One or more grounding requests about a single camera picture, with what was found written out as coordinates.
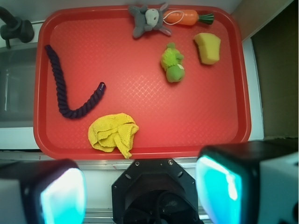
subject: yellow towel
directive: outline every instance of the yellow towel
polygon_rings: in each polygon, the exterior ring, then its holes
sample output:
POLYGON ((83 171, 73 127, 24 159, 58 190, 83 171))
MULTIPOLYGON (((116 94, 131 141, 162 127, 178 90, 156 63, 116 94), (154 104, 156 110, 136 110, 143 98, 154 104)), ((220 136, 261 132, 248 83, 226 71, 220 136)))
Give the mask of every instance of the yellow towel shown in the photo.
POLYGON ((118 147, 128 159, 133 147, 134 134, 139 130, 133 118, 125 113, 107 115, 96 119, 88 129, 88 139, 93 148, 110 153, 118 147))

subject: white surface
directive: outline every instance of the white surface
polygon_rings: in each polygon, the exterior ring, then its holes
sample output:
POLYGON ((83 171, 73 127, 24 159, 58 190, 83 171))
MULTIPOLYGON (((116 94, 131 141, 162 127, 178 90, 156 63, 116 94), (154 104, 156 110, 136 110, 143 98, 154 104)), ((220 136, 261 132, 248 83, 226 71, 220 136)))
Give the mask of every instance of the white surface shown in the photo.
POLYGON ((33 127, 0 128, 0 149, 39 149, 33 127))
POLYGON ((298 203, 298 152, 262 161, 260 164, 260 209, 258 223, 298 223, 292 217, 298 203))
POLYGON ((0 6, 6 8, 13 16, 23 20, 45 20, 53 12, 78 7, 111 6, 111 5, 159 5, 164 2, 170 5, 213 6, 232 13, 242 0, 0 0, 0 6))
POLYGON ((262 140, 264 134, 261 93, 257 75, 256 58, 250 38, 243 42, 243 52, 251 113, 251 134, 249 141, 262 140))
POLYGON ((18 180, 0 179, 0 223, 26 224, 18 180))

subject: yellow sponge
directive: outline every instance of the yellow sponge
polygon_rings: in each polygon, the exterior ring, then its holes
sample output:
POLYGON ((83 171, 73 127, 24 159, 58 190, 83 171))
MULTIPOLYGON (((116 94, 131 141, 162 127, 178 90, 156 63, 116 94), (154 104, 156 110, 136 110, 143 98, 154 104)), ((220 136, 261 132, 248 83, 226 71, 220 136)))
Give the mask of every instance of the yellow sponge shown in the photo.
POLYGON ((199 33, 194 36, 203 64, 215 64, 220 59, 220 38, 210 33, 199 33))

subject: gray wall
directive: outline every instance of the gray wall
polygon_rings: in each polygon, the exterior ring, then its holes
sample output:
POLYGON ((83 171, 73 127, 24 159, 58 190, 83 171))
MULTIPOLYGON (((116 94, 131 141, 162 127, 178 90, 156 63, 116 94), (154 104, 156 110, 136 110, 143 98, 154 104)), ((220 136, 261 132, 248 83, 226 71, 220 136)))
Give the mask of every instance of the gray wall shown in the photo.
POLYGON ((265 138, 298 137, 298 1, 253 38, 265 138))

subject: dark purple rope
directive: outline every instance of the dark purple rope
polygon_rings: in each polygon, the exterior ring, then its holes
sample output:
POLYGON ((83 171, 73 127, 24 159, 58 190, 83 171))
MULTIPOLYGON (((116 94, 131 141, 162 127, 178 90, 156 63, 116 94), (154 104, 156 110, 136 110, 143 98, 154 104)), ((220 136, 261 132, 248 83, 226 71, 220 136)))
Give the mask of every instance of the dark purple rope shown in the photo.
POLYGON ((84 117, 88 112, 90 112, 101 100, 104 91, 105 83, 100 83, 97 90, 90 96, 89 100, 83 104, 80 108, 76 110, 71 110, 67 103, 66 96, 66 85, 64 80, 64 73, 61 70, 59 57, 53 48, 50 45, 46 45, 45 49, 47 51, 48 57, 52 64, 52 71, 56 81, 56 90, 57 90, 57 100, 59 112, 69 119, 81 118, 84 117))

